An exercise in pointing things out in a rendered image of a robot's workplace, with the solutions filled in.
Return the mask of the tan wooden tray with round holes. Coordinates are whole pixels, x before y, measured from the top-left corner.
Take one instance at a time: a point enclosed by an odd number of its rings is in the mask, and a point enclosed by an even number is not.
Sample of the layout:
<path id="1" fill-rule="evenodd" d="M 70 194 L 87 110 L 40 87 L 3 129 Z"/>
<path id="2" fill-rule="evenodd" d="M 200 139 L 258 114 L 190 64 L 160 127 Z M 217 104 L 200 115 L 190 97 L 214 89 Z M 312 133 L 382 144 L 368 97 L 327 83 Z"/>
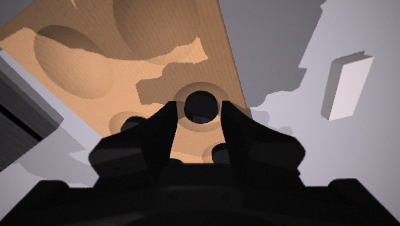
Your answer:
<path id="1" fill-rule="evenodd" d="M 0 28 L 0 47 L 102 138 L 176 101 L 170 158 L 214 163 L 222 101 L 248 115 L 218 0 L 35 0 Z M 218 114 L 184 113 L 207 91 Z"/>

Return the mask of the black disc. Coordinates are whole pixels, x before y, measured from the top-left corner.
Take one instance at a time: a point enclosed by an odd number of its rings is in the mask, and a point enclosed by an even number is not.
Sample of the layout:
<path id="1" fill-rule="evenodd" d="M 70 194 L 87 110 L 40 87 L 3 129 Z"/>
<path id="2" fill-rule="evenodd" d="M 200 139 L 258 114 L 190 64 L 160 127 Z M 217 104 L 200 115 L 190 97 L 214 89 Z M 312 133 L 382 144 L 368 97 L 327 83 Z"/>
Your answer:
<path id="1" fill-rule="evenodd" d="M 129 128 L 131 128 L 131 127 L 133 127 L 133 126 L 135 126 L 135 125 L 137 125 L 137 124 L 139 124 L 139 123 L 141 123 L 141 122 L 143 122 L 145 120 L 146 120 L 145 118 L 138 117 L 138 116 L 130 117 L 122 125 L 122 127 L 120 129 L 120 132 L 122 132 L 124 130 L 127 130 L 127 129 L 129 129 Z"/>
<path id="2" fill-rule="evenodd" d="M 186 98 L 184 113 L 193 123 L 209 123 L 218 114 L 217 100 L 207 91 L 195 91 Z"/>
<path id="3" fill-rule="evenodd" d="M 169 164 L 175 164 L 175 163 L 182 163 L 182 162 L 178 159 L 170 158 Z"/>
<path id="4" fill-rule="evenodd" d="M 211 153 L 212 153 L 212 161 L 214 163 L 230 164 L 226 143 L 221 143 L 216 145 L 215 147 L 213 147 Z"/>

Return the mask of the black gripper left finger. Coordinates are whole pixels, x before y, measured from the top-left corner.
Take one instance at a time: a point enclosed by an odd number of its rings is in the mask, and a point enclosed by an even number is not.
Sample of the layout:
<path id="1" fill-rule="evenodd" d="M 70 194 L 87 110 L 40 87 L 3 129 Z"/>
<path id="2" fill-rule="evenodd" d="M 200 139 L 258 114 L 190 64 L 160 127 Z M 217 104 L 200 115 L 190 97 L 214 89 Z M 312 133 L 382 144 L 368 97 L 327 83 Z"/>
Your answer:
<path id="1" fill-rule="evenodd" d="M 91 190 L 107 195 L 157 185 L 177 124 L 176 101 L 169 101 L 145 121 L 102 138 L 88 156 L 99 176 Z"/>

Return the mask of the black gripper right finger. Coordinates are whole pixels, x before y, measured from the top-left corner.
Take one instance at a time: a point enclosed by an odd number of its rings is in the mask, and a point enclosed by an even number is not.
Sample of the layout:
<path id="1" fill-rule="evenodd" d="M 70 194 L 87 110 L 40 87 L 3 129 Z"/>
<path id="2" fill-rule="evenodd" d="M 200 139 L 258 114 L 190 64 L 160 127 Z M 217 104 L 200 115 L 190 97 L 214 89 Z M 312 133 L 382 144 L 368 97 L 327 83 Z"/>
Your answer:
<path id="1" fill-rule="evenodd" d="M 222 101 L 220 120 L 241 184 L 292 194 L 307 189 L 298 170 L 306 150 L 296 137 L 254 121 L 230 101 Z"/>

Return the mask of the white rectangular block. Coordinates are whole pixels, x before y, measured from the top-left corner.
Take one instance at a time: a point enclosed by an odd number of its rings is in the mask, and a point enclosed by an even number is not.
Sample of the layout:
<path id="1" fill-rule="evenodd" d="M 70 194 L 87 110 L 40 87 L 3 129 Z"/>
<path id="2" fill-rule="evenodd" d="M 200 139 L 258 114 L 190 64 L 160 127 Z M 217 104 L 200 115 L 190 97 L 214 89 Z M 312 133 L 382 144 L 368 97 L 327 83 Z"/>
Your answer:
<path id="1" fill-rule="evenodd" d="M 321 115 L 328 121 L 352 116 L 374 56 L 356 54 L 331 62 Z"/>

